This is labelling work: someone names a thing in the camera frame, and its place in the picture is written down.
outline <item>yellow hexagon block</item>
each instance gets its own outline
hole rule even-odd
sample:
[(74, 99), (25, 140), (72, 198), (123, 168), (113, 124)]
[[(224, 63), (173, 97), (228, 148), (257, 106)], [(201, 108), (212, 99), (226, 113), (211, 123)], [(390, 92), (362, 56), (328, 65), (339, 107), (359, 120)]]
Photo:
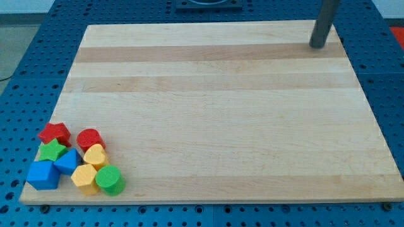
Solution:
[(100, 187), (95, 183), (96, 175), (97, 171), (94, 166), (86, 164), (77, 166), (71, 176), (71, 180), (83, 194), (93, 195), (100, 190)]
[(109, 165), (107, 153), (101, 144), (94, 144), (88, 148), (83, 159), (86, 163), (93, 165), (96, 171)]

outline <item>building block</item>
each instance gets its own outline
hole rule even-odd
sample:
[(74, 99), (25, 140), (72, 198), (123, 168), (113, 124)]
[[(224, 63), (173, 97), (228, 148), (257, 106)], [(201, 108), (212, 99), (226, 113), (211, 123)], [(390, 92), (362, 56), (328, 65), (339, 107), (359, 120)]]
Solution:
[(97, 171), (90, 164), (77, 166), (70, 177), (78, 189), (85, 195), (96, 194), (100, 187), (95, 183)]
[(28, 171), (27, 182), (37, 190), (57, 189), (61, 173), (51, 161), (34, 161)]
[(57, 141), (64, 146), (71, 146), (69, 142), (70, 132), (63, 123), (47, 123), (45, 129), (38, 134), (38, 138), (44, 144), (50, 143), (53, 139), (57, 139)]
[(62, 144), (59, 144), (57, 139), (53, 139), (48, 144), (39, 146), (39, 150), (39, 161), (56, 161), (68, 152), (68, 149)]
[(83, 159), (86, 163), (93, 165), (97, 171), (109, 165), (107, 153), (101, 144), (94, 144), (88, 148)]
[(105, 148), (104, 141), (95, 129), (85, 129), (81, 131), (77, 136), (77, 144), (84, 153), (94, 144), (101, 144), (102, 147)]
[(76, 148), (71, 149), (54, 162), (54, 166), (65, 175), (71, 176), (81, 163), (81, 156)]
[(121, 171), (114, 165), (101, 168), (95, 176), (95, 182), (109, 196), (119, 195), (126, 186)]

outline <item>blue cube block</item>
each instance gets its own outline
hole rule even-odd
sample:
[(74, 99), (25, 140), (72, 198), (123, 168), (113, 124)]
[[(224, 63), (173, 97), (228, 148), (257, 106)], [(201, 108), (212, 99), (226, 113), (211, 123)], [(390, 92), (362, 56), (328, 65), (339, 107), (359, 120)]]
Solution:
[(27, 182), (37, 190), (57, 189), (61, 173), (52, 161), (34, 161), (27, 176)]
[(54, 162), (54, 166), (65, 175), (71, 176), (77, 166), (81, 164), (81, 156), (75, 148), (68, 151)]

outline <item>wooden board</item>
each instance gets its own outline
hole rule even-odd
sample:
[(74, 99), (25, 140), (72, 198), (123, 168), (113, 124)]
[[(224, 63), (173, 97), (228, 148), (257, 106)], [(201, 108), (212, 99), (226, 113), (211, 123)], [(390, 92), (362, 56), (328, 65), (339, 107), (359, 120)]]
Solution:
[(25, 184), (25, 204), (401, 201), (404, 183), (334, 28), (91, 25), (51, 122), (98, 129), (117, 197)]

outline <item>metal pole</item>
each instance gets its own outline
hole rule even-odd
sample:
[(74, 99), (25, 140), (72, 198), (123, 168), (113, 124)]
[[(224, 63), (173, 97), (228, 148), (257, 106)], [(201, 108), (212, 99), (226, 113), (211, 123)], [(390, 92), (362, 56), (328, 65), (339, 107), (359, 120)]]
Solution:
[(316, 24), (311, 33), (309, 44), (312, 48), (321, 49), (324, 47), (340, 2), (341, 0), (323, 0), (320, 14), (318, 14)]

